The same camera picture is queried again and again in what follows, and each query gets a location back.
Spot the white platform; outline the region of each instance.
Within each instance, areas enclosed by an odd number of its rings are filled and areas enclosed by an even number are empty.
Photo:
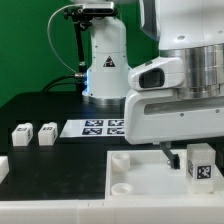
[[[213,194],[190,193],[190,182],[186,169],[186,150],[173,150],[172,152],[178,153],[180,157],[180,170],[172,170],[167,165],[168,158],[161,150],[108,152],[106,199],[163,197],[172,201],[177,197],[218,199],[220,195],[224,194],[224,179],[217,167],[214,170]],[[112,168],[112,156],[118,153],[130,155],[130,169],[127,172],[116,172]],[[113,195],[111,188],[119,183],[128,185],[124,186],[123,194],[121,192],[119,195]],[[131,193],[127,192],[129,185],[132,188]]]

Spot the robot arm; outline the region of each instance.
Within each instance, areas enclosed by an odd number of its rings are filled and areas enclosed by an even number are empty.
[[[224,1],[155,0],[151,21],[149,0],[140,3],[143,30],[153,37],[157,29],[160,57],[129,74],[126,139],[145,144],[223,136]]]
[[[123,104],[130,89],[128,73],[131,68],[126,55],[126,28],[115,17],[116,14],[114,2],[101,0],[83,1],[76,10],[66,12],[78,29],[77,40],[81,40],[80,30],[90,29],[92,65],[86,72],[86,89],[82,92],[84,101],[100,105]]]

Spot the cube with marker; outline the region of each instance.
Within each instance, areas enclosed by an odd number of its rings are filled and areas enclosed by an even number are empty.
[[[208,144],[187,146],[189,192],[194,194],[214,192],[215,155],[215,150]]]
[[[13,146],[27,146],[33,137],[33,125],[20,124],[12,133]]]
[[[51,122],[49,124],[44,124],[40,131],[38,132],[38,139],[40,146],[53,145],[58,136],[57,124]]]

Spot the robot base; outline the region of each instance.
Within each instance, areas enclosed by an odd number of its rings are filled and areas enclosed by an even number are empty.
[[[82,99],[84,102],[93,103],[96,105],[122,105],[125,104],[126,97],[122,98],[96,98],[89,96],[86,91],[82,93]]]

